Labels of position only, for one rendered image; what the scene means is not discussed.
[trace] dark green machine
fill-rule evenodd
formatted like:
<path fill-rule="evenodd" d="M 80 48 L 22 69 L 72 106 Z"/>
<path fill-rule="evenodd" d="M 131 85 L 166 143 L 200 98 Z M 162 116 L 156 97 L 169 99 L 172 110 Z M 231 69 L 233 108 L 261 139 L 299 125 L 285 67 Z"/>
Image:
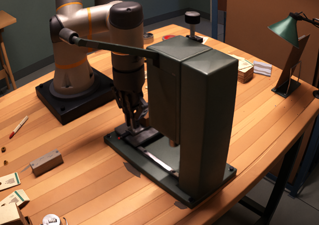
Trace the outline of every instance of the dark green machine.
<path fill-rule="evenodd" d="M 236 174 L 226 163 L 238 60 L 177 36 L 147 48 L 150 127 L 126 124 L 105 143 L 189 208 Z"/>

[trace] black knob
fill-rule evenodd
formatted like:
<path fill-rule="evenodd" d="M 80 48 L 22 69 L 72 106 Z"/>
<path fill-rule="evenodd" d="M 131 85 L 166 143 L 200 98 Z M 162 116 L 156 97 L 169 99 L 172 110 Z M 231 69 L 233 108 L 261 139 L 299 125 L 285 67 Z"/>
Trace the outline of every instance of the black knob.
<path fill-rule="evenodd" d="M 185 13 L 185 22 L 187 24 L 199 24 L 200 23 L 200 13 L 195 11 L 187 11 Z"/>

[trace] pen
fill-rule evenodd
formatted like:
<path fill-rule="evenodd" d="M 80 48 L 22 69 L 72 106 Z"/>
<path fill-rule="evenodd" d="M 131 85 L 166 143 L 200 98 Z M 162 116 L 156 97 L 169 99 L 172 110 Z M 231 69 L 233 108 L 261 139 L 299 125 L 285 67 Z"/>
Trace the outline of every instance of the pen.
<path fill-rule="evenodd" d="M 19 130 L 19 128 L 21 128 L 21 126 L 28 120 L 28 116 L 26 116 L 22 121 L 21 121 L 21 123 L 19 123 L 18 124 L 18 126 L 14 129 L 14 131 L 10 134 L 10 136 L 9 136 L 9 139 L 10 138 L 12 138 L 14 135 L 15 135 L 15 133 Z"/>

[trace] stool seat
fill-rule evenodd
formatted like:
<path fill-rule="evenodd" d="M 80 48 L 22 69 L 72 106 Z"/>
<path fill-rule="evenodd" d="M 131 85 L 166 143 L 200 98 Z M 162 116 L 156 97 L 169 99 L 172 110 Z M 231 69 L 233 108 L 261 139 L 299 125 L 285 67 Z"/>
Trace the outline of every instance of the stool seat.
<path fill-rule="evenodd" d="M 6 50 L 5 50 L 5 46 L 4 46 L 4 42 L 2 38 L 2 33 L 4 32 L 4 28 L 13 23 L 16 23 L 16 18 L 4 12 L 3 10 L 0 10 L 0 64 L 2 67 L 2 70 L 0 70 L 0 79 L 5 79 L 6 86 L 8 89 L 10 89 L 10 84 L 8 79 L 8 76 L 9 76 L 13 89 L 16 90 L 14 77 L 11 71 L 9 59 L 6 54 Z"/>

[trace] floor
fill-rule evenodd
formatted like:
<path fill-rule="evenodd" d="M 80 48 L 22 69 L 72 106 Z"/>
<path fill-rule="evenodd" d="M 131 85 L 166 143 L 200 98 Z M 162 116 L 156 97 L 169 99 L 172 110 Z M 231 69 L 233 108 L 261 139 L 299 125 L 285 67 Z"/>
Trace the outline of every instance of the floor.
<path fill-rule="evenodd" d="M 223 41 L 224 25 L 223 12 L 219 11 L 218 18 L 218 40 Z M 169 24 L 177 24 L 185 28 L 189 25 L 184 22 L 184 16 L 161 21 L 144 27 L 148 32 Z M 196 25 L 196 31 L 207 36 L 211 36 L 211 23 L 209 20 L 201 19 L 201 23 Z M 25 84 L 54 70 L 54 64 L 50 64 L 18 81 L 17 87 Z M 0 89 L 0 97 L 12 91 L 6 87 Z M 247 196 L 255 200 L 264 207 L 274 184 L 267 179 L 262 179 Z M 224 216 L 217 220 L 214 225 L 253 225 L 259 216 L 246 209 L 240 204 L 236 204 Z M 300 189 L 298 197 L 292 199 L 288 197 L 288 192 L 284 192 L 277 210 L 271 221 L 271 225 L 318 225 L 319 224 L 319 166 L 313 171 L 303 187 Z"/>

